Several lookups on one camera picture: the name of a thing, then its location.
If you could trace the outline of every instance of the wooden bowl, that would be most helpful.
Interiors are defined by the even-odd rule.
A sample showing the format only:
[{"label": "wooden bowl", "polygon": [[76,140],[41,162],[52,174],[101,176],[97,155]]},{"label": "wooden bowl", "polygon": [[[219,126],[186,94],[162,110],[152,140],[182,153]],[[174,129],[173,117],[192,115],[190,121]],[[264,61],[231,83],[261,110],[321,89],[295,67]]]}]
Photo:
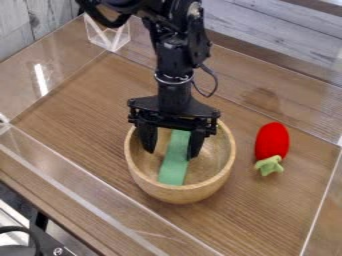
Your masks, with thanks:
[{"label": "wooden bowl", "polygon": [[170,130],[158,128],[154,153],[142,149],[132,127],[124,142],[124,154],[132,178],[142,191],[156,199],[186,204],[209,197],[227,181],[235,160],[236,145],[229,129],[219,121],[217,135],[205,139],[199,157],[189,161],[182,186],[157,182],[157,173],[169,142]]}]

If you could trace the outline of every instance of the toy strawberry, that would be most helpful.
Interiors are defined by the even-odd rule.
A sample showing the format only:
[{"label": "toy strawberry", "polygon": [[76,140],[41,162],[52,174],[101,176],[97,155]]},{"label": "toy strawberry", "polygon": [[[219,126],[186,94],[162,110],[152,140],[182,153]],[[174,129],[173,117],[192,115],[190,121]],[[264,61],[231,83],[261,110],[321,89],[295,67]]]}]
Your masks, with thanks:
[{"label": "toy strawberry", "polygon": [[285,127],[276,122],[264,125],[255,142],[255,169],[260,170],[261,176],[283,172],[279,162],[284,159],[288,148],[289,136]]}]

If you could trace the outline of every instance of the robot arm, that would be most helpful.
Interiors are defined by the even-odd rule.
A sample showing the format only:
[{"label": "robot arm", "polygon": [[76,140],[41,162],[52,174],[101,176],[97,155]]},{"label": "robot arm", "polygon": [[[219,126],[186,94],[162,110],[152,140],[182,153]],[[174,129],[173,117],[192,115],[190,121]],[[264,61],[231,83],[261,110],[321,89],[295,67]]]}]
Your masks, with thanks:
[{"label": "robot arm", "polygon": [[[201,0],[76,1],[92,18],[110,28],[121,26],[132,14],[141,13],[157,57],[157,95],[128,100],[128,121],[134,124],[144,149],[150,153],[157,141],[157,127],[190,131],[188,159],[196,157],[204,138],[216,134],[220,116],[216,109],[201,104],[190,95],[192,85],[197,89],[193,69],[201,68],[217,82],[203,64],[209,57],[211,42],[204,31]],[[105,18],[96,8],[97,4],[120,13],[116,20]]]}]

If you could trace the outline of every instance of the cable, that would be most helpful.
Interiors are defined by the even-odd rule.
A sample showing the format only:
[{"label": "cable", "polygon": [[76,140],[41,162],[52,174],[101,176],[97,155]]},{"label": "cable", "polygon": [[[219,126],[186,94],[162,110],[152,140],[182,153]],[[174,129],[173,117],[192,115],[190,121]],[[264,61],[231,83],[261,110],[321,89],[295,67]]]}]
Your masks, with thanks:
[{"label": "cable", "polygon": [[200,90],[200,88],[197,87],[195,81],[192,81],[192,85],[193,85],[193,87],[195,87],[197,93],[199,93],[203,97],[209,98],[209,97],[215,94],[215,92],[217,91],[217,88],[219,88],[219,79],[217,79],[217,76],[216,76],[215,72],[213,72],[203,63],[199,65],[199,67],[200,67],[200,69],[201,69],[207,74],[209,74],[211,77],[213,78],[215,86],[213,86],[213,89],[212,89],[211,93],[205,94],[205,93]]}]

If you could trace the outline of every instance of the green object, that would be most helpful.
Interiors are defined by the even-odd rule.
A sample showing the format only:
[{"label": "green object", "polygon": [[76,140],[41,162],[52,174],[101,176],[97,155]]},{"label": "green object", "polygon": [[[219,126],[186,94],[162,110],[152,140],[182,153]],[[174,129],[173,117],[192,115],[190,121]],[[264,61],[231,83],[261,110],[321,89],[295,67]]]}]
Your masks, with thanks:
[{"label": "green object", "polygon": [[283,172],[283,167],[279,164],[280,161],[280,156],[272,156],[264,160],[257,161],[255,164],[255,169],[260,169],[261,176],[268,176],[273,172]]},{"label": "green object", "polygon": [[166,185],[181,186],[186,174],[186,147],[190,132],[173,130],[157,181]]}]

